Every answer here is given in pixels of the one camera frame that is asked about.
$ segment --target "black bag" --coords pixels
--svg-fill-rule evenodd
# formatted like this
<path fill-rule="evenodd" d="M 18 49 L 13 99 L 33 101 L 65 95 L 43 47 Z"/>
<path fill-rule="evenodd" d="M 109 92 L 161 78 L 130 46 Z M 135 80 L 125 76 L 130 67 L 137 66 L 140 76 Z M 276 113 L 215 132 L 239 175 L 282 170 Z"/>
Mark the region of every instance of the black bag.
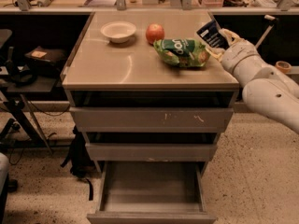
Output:
<path fill-rule="evenodd" d="M 63 49 L 36 49 L 25 54 L 26 63 L 37 76 L 58 77 L 67 60 Z"/>
<path fill-rule="evenodd" d="M 77 130 L 77 127 L 74 127 L 73 133 L 75 138 L 73 139 L 68 154 L 61 164 L 61 167 L 65 167 L 69 161 L 72 162 L 72 167 L 70 173 L 75 175 L 78 178 L 84 178 L 85 175 L 94 170 L 94 162 L 90 159 L 88 152 L 85 147 L 85 140 L 81 132 Z M 87 178 L 84 178 L 90 186 L 90 197 L 89 200 L 93 199 L 93 185 L 91 181 Z"/>

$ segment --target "drawer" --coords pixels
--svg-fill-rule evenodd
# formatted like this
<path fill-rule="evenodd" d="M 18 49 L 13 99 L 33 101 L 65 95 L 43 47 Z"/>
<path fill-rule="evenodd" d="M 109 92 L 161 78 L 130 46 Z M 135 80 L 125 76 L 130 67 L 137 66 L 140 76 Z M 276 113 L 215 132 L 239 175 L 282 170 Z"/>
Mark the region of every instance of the drawer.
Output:
<path fill-rule="evenodd" d="M 92 224 L 208 224 L 196 162 L 105 163 Z"/>
<path fill-rule="evenodd" d="M 221 133 L 232 108 L 76 108 L 81 132 Z"/>
<path fill-rule="evenodd" d="M 95 133 L 88 134 L 93 161 L 211 161 L 215 133 Z"/>

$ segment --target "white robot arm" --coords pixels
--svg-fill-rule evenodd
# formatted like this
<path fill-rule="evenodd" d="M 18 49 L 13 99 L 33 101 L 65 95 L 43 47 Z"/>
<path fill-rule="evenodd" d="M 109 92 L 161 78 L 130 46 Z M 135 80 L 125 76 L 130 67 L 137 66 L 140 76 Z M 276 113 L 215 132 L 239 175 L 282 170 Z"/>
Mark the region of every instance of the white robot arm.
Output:
<path fill-rule="evenodd" d="M 255 46 L 246 40 L 228 48 L 221 63 L 244 88 L 242 96 L 249 109 L 299 133 L 297 83 L 266 63 Z"/>

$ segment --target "concrete floor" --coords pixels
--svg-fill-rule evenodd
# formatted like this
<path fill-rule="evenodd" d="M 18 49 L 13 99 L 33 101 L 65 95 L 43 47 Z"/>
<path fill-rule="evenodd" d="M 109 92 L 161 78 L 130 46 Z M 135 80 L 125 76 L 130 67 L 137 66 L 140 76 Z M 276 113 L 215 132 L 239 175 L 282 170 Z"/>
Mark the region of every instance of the concrete floor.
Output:
<path fill-rule="evenodd" d="M 36 113 L 47 135 L 69 136 L 69 113 L 49 117 Z M 0 113 L 0 129 L 9 117 Z M 283 125 L 252 113 L 235 113 L 203 177 L 206 209 L 216 224 L 297 224 L 299 219 L 299 137 Z M 16 162 L 21 155 L 14 150 Z M 8 194 L 4 224 L 88 224 L 94 213 L 101 179 L 89 174 L 94 200 L 88 201 L 87 183 L 61 168 L 63 148 L 25 149 L 10 176 L 19 188 Z"/>

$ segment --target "chip bag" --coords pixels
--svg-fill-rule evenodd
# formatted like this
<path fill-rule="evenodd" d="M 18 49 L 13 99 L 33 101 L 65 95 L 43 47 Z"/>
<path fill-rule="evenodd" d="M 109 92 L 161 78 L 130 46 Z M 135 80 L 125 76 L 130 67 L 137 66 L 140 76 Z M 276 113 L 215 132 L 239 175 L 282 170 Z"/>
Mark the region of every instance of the chip bag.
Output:
<path fill-rule="evenodd" d="M 204 44 L 191 39 L 158 40 L 153 47 L 165 63 L 178 67 L 203 67 L 210 56 Z"/>

